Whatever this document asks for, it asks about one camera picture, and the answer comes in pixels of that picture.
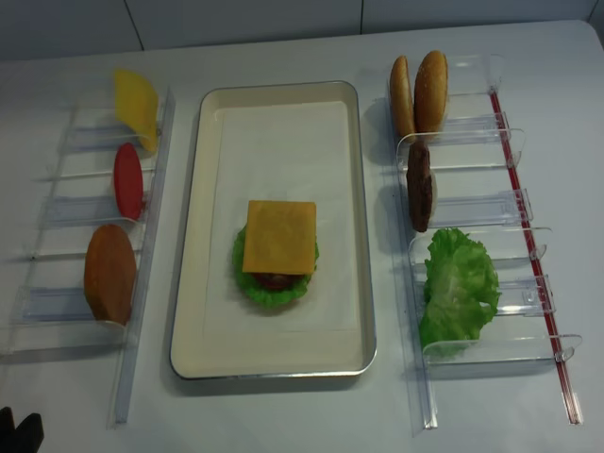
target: wall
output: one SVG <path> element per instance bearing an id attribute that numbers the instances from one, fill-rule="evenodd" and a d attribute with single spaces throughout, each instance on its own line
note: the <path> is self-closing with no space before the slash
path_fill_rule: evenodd
<path id="1" fill-rule="evenodd" d="M 361 0 L 126 0 L 145 49 L 358 34 Z"/>
<path id="2" fill-rule="evenodd" d="M 0 0 L 0 60 L 588 20 L 597 0 Z M 604 0 L 591 20 L 604 36 Z"/>
<path id="3" fill-rule="evenodd" d="M 604 0 L 599 0 L 589 23 L 596 29 L 600 42 L 604 42 Z"/>
<path id="4" fill-rule="evenodd" d="M 0 59 L 141 50 L 123 0 L 0 0 Z"/>
<path id="5" fill-rule="evenodd" d="M 587 20 L 597 0 L 365 0 L 362 32 Z"/>

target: red tomato slice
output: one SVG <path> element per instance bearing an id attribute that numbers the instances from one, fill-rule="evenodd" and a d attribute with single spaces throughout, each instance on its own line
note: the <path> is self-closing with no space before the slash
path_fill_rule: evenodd
<path id="1" fill-rule="evenodd" d="M 132 143 L 117 150 L 113 165 L 113 188 L 117 208 L 124 217 L 137 220 L 143 211 L 143 170 Z"/>
<path id="2" fill-rule="evenodd" d="M 267 290 L 284 290 L 291 287 L 304 276 L 285 276 L 282 274 L 252 274 L 256 281 Z"/>

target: sesame bun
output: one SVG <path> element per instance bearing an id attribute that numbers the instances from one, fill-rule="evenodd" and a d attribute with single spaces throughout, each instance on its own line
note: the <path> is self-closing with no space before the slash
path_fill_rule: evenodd
<path id="1" fill-rule="evenodd" d="M 396 132 L 401 137 L 415 133 L 413 119 L 413 100 L 409 83 L 407 58 L 401 55 L 396 59 L 390 72 L 390 100 Z"/>
<path id="2" fill-rule="evenodd" d="M 424 57 L 415 78 L 417 132 L 437 132 L 445 118 L 448 73 L 445 54 L 433 50 Z"/>
<path id="3" fill-rule="evenodd" d="M 92 235 L 84 265 L 84 295 L 97 320 L 125 326 L 136 279 L 136 259 L 125 231 L 102 225 Z"/>

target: table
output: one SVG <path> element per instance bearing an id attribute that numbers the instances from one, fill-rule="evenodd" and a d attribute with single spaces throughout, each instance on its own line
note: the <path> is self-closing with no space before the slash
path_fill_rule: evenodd
<path id="1" fill-rule="evenodd" d="M 569 370 L 585 424 L 568 425 L 555 371 L 530 377 L 436 382 L 440 427 L 417 434 L 402 366 L 392 255 L 383 196 L 384 159 L 391 151 L 383 108 L 385 80 L 394 58 L 419 59 L 433 48 L 449 55 L 502 55 L 500 91 L 511 126 L 527 133 L 519 169 L 529 190 L 536 226 L 553 227 L 546 271 L 556 295 L 562 332 L 583 336 Z M 35 354 L 8 359 L 0 368 L 0 400 L 16 419 L 42 414 L 43 452 L 433 452 L 596 451 L 604 361 L 599 270 L 604 256 L 601 195 L 604 179 L 604 54 L 583 22 L 489 25 L 297 42 L 172 49 L 77 59 L 0 64 L 0 207 L 19 206 L 11 169 L 23 159 L 20 140 L 52 135 L 14 120 L 15 93 L 53 78 L 94 74 L 114 66 L 141 71 L 169 84 L 176 117 L 159 219 L 151 284 L 128 424 L 107 430 L 112 356 L 40 362 Z M 359 93 L 369 236 L 377 317 L 377 358 L 358 381 L 293 384 L 195 383 L 170 369 L 168 347 L 184 188 L 192 164 L 195 114 L 208 91 L 219 87 L 341 79 Z M 52 119 L 46 123 L 52 125 Z M 7 222 L 2 226 L 8 232 Z M 3 248 L 7 241 L 0 243 Z M 5 267 L 4 284 L 17 276 Z"/>

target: cheese slice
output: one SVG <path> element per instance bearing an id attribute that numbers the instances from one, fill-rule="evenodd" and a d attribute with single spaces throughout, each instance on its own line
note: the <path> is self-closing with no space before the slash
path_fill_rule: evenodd
<path id="1" fill-rule="evenodd" d="M 311 202 L 250 201 L 243 271 L 285 275 L 314 272 L 317 207 Z"/>
<path id="2" fill-rule="evenodd" d="M 144 149 L 158 151 L 158 94 L 142 75 L 118 69 L 113 74 L 115 82 L 115 116 L 140 137 Z"/>

